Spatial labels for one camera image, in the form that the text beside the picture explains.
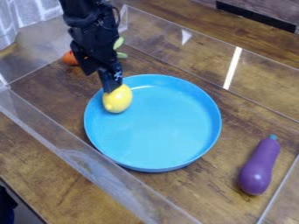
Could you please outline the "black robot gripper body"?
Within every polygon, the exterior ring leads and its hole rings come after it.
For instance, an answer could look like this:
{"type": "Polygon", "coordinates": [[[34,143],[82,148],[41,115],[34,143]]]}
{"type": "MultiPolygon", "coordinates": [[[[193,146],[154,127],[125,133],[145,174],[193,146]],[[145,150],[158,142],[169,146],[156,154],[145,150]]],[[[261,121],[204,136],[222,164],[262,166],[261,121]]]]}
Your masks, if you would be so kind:
{"type": "Polygon", "coordinates": [[[117,22],[113,17],[98,17],[94,20],[69,17],[68,26],[72,42],[85,49],[97,62],[97,68],[118,62],[113,50],[118,38],[117,22]]]}

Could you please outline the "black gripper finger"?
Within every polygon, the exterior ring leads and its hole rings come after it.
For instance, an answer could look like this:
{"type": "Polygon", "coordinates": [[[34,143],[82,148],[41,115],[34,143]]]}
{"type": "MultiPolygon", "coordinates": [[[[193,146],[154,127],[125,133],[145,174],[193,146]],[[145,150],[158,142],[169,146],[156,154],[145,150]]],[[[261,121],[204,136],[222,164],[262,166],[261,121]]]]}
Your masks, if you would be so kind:
{"type": "Polygon", "coordinates": [[[98,69],[98,64],[96,60],[88,55],[85,49],[81,48],[76,42],[69,44],[69,48],[84,74],[90,75],[94,73],[98,69]]]}
{"type": "Polygon", "coordinates": [[[118,62],[101,66],[97,75],[105,93],[112,93],[122,85],[122,67],[118,62]]]}

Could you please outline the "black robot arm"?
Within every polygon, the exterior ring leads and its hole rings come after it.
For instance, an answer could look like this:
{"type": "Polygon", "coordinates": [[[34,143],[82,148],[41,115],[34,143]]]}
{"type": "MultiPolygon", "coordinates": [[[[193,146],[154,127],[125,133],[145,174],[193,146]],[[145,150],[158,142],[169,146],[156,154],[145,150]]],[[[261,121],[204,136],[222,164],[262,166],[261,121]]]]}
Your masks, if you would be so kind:
{"type": "Polygon", "coordinates": [[[72,41],[69,48],[85,75],[97,72],[105,93],[122,84],[122,68],[113,49],[118,40],[118,10],[106,0],[58,0],[72,41]]]}

